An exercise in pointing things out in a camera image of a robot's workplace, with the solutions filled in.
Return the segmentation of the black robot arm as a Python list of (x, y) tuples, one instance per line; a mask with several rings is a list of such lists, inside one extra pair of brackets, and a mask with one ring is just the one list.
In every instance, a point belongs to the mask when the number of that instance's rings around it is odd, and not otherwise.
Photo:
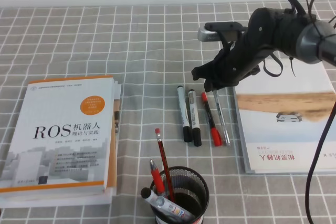
[(223, 48), (216, 57), (192, 70), (193, 80), (204, 79), (205, 91), (234, 87), (259, 72), (258, 65), (274, 51), (315, 64), (335, 65), (335, 29), (315, 16), (285, 13), (282, 9), (258, 8), (248, 26), (226, 22), (238, 28), (235, 41), (225, 34)]

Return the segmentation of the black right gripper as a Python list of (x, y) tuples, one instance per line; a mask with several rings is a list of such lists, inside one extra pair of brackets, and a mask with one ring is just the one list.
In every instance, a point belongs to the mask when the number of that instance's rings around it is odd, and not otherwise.
[(302, 31), (302, 14), (289, 9), (256, 9), (248, 23), (247, 30), (236, 42), (228, 42), (213, 61), (195, 67), (194, 81), (205, 79), (205, 92), (218, 88), (234, 87), (257, 74), (259, 63), (274, 51), (281, 51), (297, 58), (296, 42)]

